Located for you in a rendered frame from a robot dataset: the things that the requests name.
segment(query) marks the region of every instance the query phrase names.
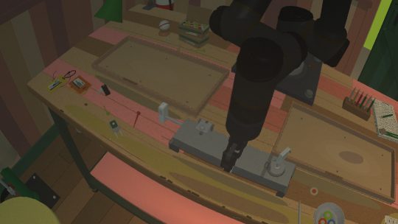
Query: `robotic arm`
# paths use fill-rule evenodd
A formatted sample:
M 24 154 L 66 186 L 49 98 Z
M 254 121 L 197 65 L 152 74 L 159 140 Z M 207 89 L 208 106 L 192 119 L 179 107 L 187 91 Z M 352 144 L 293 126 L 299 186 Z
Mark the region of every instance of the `robotic arm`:
M 300 7 L 284 7 L 276 30 L 260 22 L 271 0 L 236 0 L 210 17 L 212 31 L 240 46 L 226 120 L 230 135 L 221 167 L 230 172 L 248 141 L 261 132 L 276 85 L 307 57 L 335 67 L 349 41 L 344 28 L 351 0 L 324 0 L 321 17 Z

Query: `table leg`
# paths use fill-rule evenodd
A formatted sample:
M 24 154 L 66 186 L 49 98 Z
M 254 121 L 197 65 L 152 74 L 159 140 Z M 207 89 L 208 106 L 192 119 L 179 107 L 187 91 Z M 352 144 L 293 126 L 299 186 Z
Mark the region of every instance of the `table leg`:
M 87 181 L 88 186 L 91 190 L 93 190 L 93 192 L 100 191 L 105 196 L 109 197 L 112 201 L 119 204 L 122 208 L 126 209 L 131 214 L 134 214 L 146 223 L 164 224 L 162 221 L 156 219 L 145 211 L 142 211 L 140 208 L 134 206 L 132 203 L 130 203 L 129 201 L 109 189 L 103 183 L 99 182 L 95 177 L 93 177 L 93 175 L 91 175 L 90 171 L 85 165 L 85 162 L 79 150 L 77 149 L 73 138 L 71 137 L 71 133 L 69 132 L 69 129 L 66 125 L 66 121 L 51 109 L 49 109 L 49 112 L 51 113 L 51 116 L 54 119 L 55 126 L 57 126 L 62 140 L 63 142 L 65 142 L 68 151 L 71 153 L 71 156 L 75 164 L 77 165 L 77 168 L 79 168 L 79 171 L 82 173 L 85 181 Z

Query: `yellow stool seat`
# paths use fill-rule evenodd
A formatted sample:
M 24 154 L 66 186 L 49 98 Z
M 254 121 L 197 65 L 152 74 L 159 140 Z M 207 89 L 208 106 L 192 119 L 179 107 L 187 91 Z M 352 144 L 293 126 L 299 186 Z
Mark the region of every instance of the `yellow stool seat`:
M 60 224 L 54 212 L 30 197 L 13 197 L 0 203 L 0 223 Z

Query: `green cone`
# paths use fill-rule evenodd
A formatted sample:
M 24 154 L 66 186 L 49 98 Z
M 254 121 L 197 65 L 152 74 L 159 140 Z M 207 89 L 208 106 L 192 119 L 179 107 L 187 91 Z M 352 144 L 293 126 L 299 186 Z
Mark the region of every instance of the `green cone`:
M 123 22 L 123 0 L 107 0 L 94 17 L 118 23 Z

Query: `white ball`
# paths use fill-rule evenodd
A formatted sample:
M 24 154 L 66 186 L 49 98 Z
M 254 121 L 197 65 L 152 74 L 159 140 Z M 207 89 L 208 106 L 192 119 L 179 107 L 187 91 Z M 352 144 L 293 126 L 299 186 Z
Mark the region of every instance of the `white ball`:
M 169 21 L 163 20 L 163 21 L 159 24 L 159 28 L 160 28 L 161 30 L 169 29 L 169 28 L 170 28 Z

